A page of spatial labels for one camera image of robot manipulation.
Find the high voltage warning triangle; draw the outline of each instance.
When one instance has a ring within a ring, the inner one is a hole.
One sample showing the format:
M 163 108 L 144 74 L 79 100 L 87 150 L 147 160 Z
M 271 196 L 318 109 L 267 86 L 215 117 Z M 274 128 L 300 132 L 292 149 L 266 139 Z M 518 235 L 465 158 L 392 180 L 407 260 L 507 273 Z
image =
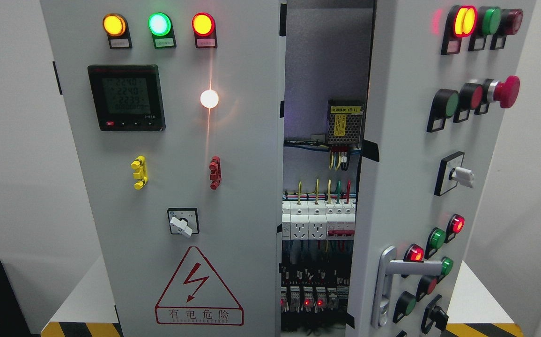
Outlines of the high voltage warning triangle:
M 243 325 L 243 307 L 200 248 L 187 248 L 156 304 L 158 324 Z

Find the digital power meter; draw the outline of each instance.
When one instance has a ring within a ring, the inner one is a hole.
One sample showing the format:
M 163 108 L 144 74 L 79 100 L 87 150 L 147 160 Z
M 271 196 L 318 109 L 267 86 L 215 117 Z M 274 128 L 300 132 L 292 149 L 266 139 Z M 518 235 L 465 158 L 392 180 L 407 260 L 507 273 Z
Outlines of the digital power meter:
M 164 130 L 162 94 L 155 64 L 88 66 L 88 73 L 100 130 Z

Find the lightning bolt symbol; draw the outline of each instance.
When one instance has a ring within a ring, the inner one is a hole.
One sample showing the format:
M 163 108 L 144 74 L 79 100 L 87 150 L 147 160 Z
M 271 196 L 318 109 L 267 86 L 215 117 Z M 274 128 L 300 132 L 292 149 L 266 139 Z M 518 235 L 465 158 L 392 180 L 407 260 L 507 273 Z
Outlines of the lightning bolt symbol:
M 195 299 L 195 297 L 193 295 L 195 295 L 195 293 L 197 293 L 197 291 L 201 288 L 201 286 L 203 286 L 204 283 L 206 283 L 206 281 L 208 281 L 209 276 L 202 277 L 202 278 L 197 278 L 197 279 L 190 279 L 193 276 L 193 274 L 195 274 L 195 272 L 200 268 L 200 266 L 201 266 L 201 263 L 195 263 L 195 266 L 193 266 L 193 268 L 189 272 L 189 275 L 187 275 L 187 278 L 183 282 L 183 284 L 189 284 L 189 283 L 201 281 L 200 285 L 197 286 L 197 288 L 195 288 L 195 292 L 193 292 L 193 294 L 187 296 L 187 302 Z

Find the green indicator light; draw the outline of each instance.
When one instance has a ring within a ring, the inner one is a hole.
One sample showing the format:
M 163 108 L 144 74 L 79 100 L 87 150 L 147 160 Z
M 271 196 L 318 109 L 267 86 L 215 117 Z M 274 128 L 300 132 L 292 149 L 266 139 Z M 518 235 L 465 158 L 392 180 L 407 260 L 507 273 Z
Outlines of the green indicator light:
M 410 300 L 410 303 L 408 303 L 408 306 L 406 307 L 406 312 L 404 313 L 405 316 L 412 313 L 412 310 L 414 310 L 414 307 L 416 307 L 416 299 Z
M 483 36 L 491 36 L 497 32 L 501 23 L 501 9 L 493 7 L 487 9 L 485 17 L 482 18 L 482 34 Z
M 441 267 L 441 275 L 446 276 L 450 273 L 450 271 L 452 271 L 452 268 L 454 267 L 454 260 L 446 256 L 441 261 L 443 262 L 443 266 Z
M 172 23 L 164 13 L 153 13 L 148 20 L 150 31 L 155 36 L 165 36 L 170 32 Z
M 458 94 L 452 94 L 447 100 L 447 105 L 445 106 L 445 115 L 447 117 L 452 117 L 456 113 L 458 102 Z
M 433 230 L 433 232 L 430 235 L 430 246 L 435 249 L 441 248 L 443 244 L 445 243 L 445 237 L 446 237 L 446 234 L 444 230 L 435 228 L 435 230 Z

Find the yellow label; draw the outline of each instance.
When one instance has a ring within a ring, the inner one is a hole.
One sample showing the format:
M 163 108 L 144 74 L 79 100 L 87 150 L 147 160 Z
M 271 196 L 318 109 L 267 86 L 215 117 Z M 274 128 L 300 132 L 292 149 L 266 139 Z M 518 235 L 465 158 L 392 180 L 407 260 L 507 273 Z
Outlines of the yellow label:
M 335 130 L 334 136 L 345 136 L 345 125 L 347 124 L 347 115 L 335 115 Z
M 342 105 L 331 107 L 331 113 L 362 113 L 360 105 Z

